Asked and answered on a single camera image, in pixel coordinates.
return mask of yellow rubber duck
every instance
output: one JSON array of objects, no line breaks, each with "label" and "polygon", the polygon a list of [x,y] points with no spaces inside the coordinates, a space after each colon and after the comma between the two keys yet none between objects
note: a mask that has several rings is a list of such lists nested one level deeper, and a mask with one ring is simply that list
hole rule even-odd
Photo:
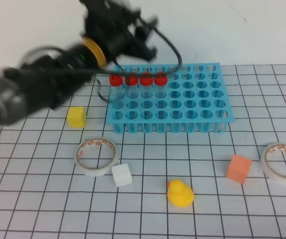
[{"label": "yellow rubber duck", "polygon": [[189,186],[179,179],[167,183],[168,200],[176,207],[187,207],[194,199],[193,192]]}]

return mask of grid paper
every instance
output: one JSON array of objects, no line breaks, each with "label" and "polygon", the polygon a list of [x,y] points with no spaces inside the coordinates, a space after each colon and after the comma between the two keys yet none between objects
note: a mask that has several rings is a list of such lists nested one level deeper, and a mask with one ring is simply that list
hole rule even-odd
[{"label": "grid paper", "polygon": [[[0,239],[285,238],[286,187],[259,167],[273,142],[286,142],[286,65],[222,66],[235,122],[224,134],[185,132],[114,134],[106,103],[91,81],[56,111],[44,110],[0,133]],[[108,77],[96,76],[109,95]],[[69,106],[87,109],[85,128],[69,128]],[[90,178],[75,168],[79,143],[111,138],[131,185],[116,188],[112,175]],[[233,154],[253,160],[245,184],[226,179]],[[101,148],[86,154],[102,166]],[[271,165],[286,175],[286,157]],[[166,182],[193,188],[194,203],[173,207]]]}]

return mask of yellow ring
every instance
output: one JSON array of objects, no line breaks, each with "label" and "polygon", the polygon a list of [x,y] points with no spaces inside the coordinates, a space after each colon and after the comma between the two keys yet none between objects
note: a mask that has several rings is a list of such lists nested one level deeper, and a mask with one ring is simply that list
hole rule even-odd
[{"label": "yellow ring", "polygon": [[90,38],[83,38],[83,44],[93,53],[95,56],[98,66],[103,67],[106,65],[106,58],[104,56],[104,53],[102,49],[97,45],[95,41],[93,41]]}]

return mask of tape roll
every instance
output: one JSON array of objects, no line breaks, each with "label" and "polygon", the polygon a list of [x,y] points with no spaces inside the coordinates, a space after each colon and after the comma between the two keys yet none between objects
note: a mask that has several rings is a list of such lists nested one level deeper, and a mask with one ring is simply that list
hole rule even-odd
[{"label": "tape roll", "polygon": [[[95,147],[95,146],[100,146],[100,145],[106,145],[109,148],[111,148],[114,152],[114,156],[112,161],[105,167],[103,168],[90,168],[90,167],[85,167],[80,163],[80,158],[82,154],[84,153],[85,150],[88,150],[90,147]],[[89,140],[81,143],[79,145],[79,149],[77,150],[76,156],[74,158],[75,164],[78,166],[78,168],[87,176],[90,177],[98,177],[105,175],[108,173],[111,169],[112,166],[118,163],[118,152],[117,152],[117,147],[115,143],[111,142],[105,137],[92,137]]]},{"label": "tape roll", "polygon": [[262,157],[260,159],[260,166],[262,167],[263,172],[271,179],[276,181],[279,184],[286,186],[286,177],[278,174],[276,171],[274,171],[267,161],[267,155],[272,154],[276,151],[282,151],[283,153],[286,153],[286,144],[283,143],[273,143],[270,144],[268,147],[266,147],[263,150]]}]

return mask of blue test tube rack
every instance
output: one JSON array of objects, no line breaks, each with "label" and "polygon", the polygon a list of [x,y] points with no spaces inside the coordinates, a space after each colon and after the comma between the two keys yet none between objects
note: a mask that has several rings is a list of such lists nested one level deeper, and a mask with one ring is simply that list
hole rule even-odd
[{"label": "blue test tube rack", "polygon": [[[126,72],[170,71],[174,65],[123,65]],[[199,131],[224,133],[229,122],[234,121],[232,108],[219,63],[183,64],[179,71],[168,76],[167,94],[143,98],[138,86],[138,97],[123,99],[108,105],[106,123],[112,124],[115,133],[142,130],[150,133]],[[111,89],[110,100],[114,100]]]}]

